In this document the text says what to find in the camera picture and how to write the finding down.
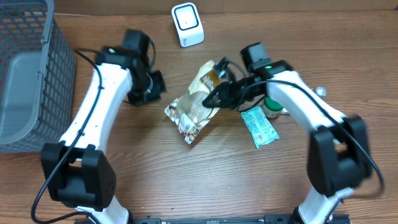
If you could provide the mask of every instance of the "plastic bin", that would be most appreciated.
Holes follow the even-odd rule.
[[[0,1],[0,152],[40,151],[70,124],[76,59],[53,0]]]

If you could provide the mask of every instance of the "basket handle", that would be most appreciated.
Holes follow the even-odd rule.
[[[45,18],[43,36],[40,40],[41,43],[44,45],[50,41],[51,36],[51,28],[54,21],[54,0],[45,0],[47,3],[47,17]]]

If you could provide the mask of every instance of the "tabletop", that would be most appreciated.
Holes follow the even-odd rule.
[[[204,14],[201,19],[205,41],[183,49],[170,15],[56,17],[72,48],[121,45],[126,29],[142,30],[155,43],[155,68],[162,71],[167,92],[140,108],[122,103],[108,141],[121,204],[137,218],[205,218],[292,213],[303,202],[310,188],[308,137],[290,116],[273,119],[280,139],[256,149],[235,111],[220,110],[192,145],[164,114],[205,62],[227,56],[242,65],[239,51],[261,41],[271,58],[288,61],[308,86],[325,86],[332,107],[368,124],[371,154],[386,191],[372,200],[347,200],[337,212],[350,214],[353,223],[398,223],[398,11]],[[73,116],[93,70],[78,57],[77,65]],[[0,223],[30,223],[44,181],[40,154],[1,154],[0,177]],[[373,175],[357,193],[377,188]],[[72,211],[46,192],[37,216],[47,220]]]

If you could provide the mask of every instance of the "wooden table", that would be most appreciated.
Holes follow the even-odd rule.
[[[109,137],[107,157],[117,173],[119,201],[135,217],[160,218],[291,213],[303,202],[310,187],[308,138],[291,117],[273,120],[280,140],[257,150],[236,112],[221,110],[191,146],[163,112],[185,93],[206,61],[227,56],[242,64],[239,51],[261,41],[274,60],[288,61],[309,86],[326,86],[326,101],[334,108],[359,114],[368,123],[371,152],[387,189],[375,200],[347,200],[338,213],[349,213],[353,223],[398,223],[397,11],[201,18],[204,43],[182,49],[170,15],[57,17],[73,48],[119,45],[126,29],[143,30],[155,42],[155,67],[164,74],[167,93],[141,108],[123,103]],[[78,58],[73,114],[91,75],[91,65]],[[0,223],[30,223],[30,207],[44,181],[39,153],[0,155],[0,177]],[[358,192],[376,188],[374,177]],[[45,193],[38,217],[71,211]]]

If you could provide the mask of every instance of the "snack wrapper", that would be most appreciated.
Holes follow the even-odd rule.
[[[204,64],[185,95],[169,104],[164,113],[177,125],[184,140],[191,144],[219,108],[205,108],[202,101],[221,82],[213,72],[214,61]]]
[[[278,133],[267,120],[261,107],[257,106],[249,111],[242,112],[241,116],[253,137],[257,149],[260,146],[271,143],[273,140],[279,139]]]

